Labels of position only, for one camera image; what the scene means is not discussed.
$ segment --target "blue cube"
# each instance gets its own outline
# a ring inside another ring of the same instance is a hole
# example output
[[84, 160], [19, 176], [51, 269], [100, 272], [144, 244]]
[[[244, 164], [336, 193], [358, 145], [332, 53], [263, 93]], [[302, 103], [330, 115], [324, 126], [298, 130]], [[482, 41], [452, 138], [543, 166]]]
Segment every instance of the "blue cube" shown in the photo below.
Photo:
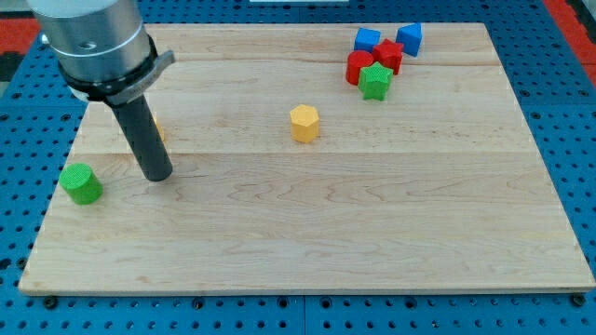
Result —
[[354, 41], [354, 50], [365, 50], [373, 53], [373, 47], [379, 44], [381, 32], [373, 29], [359, 28]]
[[410, 56], [418, 56], [422, 42], [422, 25], [415, 23], [399, 28], [395, 41], [403, 44], [403, 52]]

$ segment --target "wooden cutting board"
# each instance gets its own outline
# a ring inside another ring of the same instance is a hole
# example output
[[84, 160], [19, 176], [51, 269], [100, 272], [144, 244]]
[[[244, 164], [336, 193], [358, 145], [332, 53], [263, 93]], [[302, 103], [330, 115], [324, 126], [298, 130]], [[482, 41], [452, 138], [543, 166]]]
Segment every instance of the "wooden cutting board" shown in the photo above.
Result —
[[[365, 24], [395, 38], [401, 24]], [[482, 24], [425, 24], [386, 101], [344, 79], [358, 25], [158, 25], [147, 93], [174, 173], [92, 103], [20, 289], [32, 295], [459, 294], [595, 283]], [[316, 106], [320, 137], [290, 137]]]

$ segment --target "blue perforated table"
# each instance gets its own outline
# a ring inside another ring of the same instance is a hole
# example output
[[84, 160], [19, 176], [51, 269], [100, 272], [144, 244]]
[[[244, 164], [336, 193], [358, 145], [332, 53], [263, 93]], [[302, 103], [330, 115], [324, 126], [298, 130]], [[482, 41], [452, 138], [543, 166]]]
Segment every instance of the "blue perforated table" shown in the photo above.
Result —
[[[540, 1], [255, 7], [142, 0], [147, 22], [484, 22], [590, 262], [596, 90]], [[36, 43], [0, 100], [0, 333], [594, 333], [596, 296], [29, 298], [16, 286], [85, 105]]]

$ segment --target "metal cylinder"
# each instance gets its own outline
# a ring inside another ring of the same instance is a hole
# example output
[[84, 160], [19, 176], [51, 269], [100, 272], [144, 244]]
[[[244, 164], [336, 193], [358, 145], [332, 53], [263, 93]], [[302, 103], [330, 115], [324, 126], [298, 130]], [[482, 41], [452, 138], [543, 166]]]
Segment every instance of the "metal cylinder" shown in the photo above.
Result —
[[151, 53], [134, 0], [28, 0], [63, 70], [72, 78], [115, 80]]
[[113, 111], [145, 178], [166, 179], [172, 171], [171, 162], [145, 97], [114, 107]]

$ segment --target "green block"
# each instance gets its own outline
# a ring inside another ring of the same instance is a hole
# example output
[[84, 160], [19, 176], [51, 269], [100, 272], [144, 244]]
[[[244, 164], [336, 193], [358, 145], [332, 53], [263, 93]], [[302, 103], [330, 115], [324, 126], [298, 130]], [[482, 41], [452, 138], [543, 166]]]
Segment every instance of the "green block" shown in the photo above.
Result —
[[58, 182], [77, 205], [91, 204], [103, 193], [103, 186], [93, 170], [83, 163], [72, 164], [63, 169]]
[[358, 89], [364, 94], [363, 99], [377, 99], [383, 101], [391, 85], [393, 70], [386, 68], [376, 61], [369, 67], [360, 69]]

